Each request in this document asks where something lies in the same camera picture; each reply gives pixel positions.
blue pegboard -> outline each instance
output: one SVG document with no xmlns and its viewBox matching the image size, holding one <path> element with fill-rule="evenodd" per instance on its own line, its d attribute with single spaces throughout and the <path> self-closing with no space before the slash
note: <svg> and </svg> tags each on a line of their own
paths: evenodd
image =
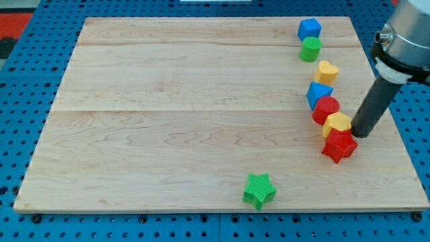
<svg viewBox="0 0 430 242">
<path fill-rule="evenodd" d="M 42 0 L 0 72 L 0 241 L 429 241 L 430 214 L 21 215 L 15 193 L 86 17 L 349 16 L 369 57 L 390 1 Z M 430 89 L 405 85 L 390 106 L 427 195 Z"/>
</svg>

yellow block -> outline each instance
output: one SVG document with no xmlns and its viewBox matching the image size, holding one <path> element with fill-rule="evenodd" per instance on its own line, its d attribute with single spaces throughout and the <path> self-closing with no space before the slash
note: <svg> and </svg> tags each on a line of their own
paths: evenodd
<svg viewBox="0 0 430 242">
<path fill-rule="evenodd" d="M 338 67 L 330 64 L 327 60 L 322 60 L 318 63 L 318 69 L 316 70 L 314 80 L 324 85 L 333 86 L 337 74 L 339 74 Z"/>
<path fill-rule="evenodd" d="M 324 138 L 328 137 L 332 128 L 339 131 L 351 129 L 351 118 L 341 112 L 335 112 L 334 114 L 328 115 L 324 125 L 322 126 L 322 135 Z"/>
</svg>

black cylinder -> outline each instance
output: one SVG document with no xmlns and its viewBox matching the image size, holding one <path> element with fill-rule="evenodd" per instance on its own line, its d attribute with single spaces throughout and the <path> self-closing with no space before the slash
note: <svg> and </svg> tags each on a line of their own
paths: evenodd
<svg viewBox="0 0 430 242">
<path fill-rule="evenodd" d="M 394 84 L 378 76 L 352 119 L 351 133 L 357 138 L 365 138 L 398 93 L 402 84 Z"/>
</svg>

green cylinder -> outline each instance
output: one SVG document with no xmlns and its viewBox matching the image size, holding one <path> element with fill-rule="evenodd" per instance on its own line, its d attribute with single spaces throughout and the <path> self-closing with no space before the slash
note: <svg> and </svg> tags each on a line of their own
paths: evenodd
<svg viewBox="0 0 430 242">
<path fill-rule="evenodd" d="M 322 46 L 321 40 L 315 37 L 307 37 L 303 40 L 300 58 L 302 61 L 314 62 L 318 58 Z"/>
</svg>

wooden board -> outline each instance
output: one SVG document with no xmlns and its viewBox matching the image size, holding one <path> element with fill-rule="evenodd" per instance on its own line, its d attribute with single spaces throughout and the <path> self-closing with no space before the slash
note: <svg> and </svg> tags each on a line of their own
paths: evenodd
<svg viewBox="0 0 430 242">
<path fill-rule="evenodd" d="M 87 19 L 15 209 L 256 212 L 241 202 L 249 172 L 277 188 L 262 212 L 428 208 L 390 114 L 350 159 L 321 155 L 301 19 Z M 352 116 L 374 76 L 349 18 L 318 20 Z"/>
</svg>

